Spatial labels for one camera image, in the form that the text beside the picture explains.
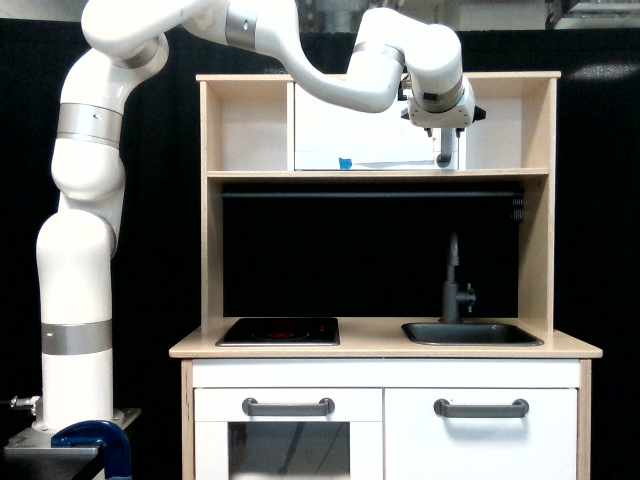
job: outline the blue sticker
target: blue sticker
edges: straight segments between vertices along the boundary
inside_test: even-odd
[[[338,158],[340,161],[340,170],[349,170],[353,167],[353,162],[350,158]]]

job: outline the white box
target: white box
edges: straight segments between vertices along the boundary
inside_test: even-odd
[[[396,101],[382,113],[356,112],[318,100],[296,84],[294,169],[465,169],[466,132],[454,142],[449,164],[440,166],[440,129],[430,137],[401,118],[405,108],[407,102]]]

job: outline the oven door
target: oven door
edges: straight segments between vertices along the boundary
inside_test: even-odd
[[[197,480],[382,480],[382,390],[195,389]]]

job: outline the gray handle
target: gray handle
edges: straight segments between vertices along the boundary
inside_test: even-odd
[[[326,417],[336,409],[330,398],[319,403],[258,403],[255,398],[242,402],[242,411],[250,417]]]
[[[519,398],[511,405],[451,405],[441,398],[433,404],[433,409],[447,418],[523,418],[529,404]]]

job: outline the faucet handle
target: faucet handle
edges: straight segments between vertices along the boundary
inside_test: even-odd
[[[470,283],[467,283],[467,299],[468,312],[471,313],[473,307],[476,304],[476,291],[473,289]]]

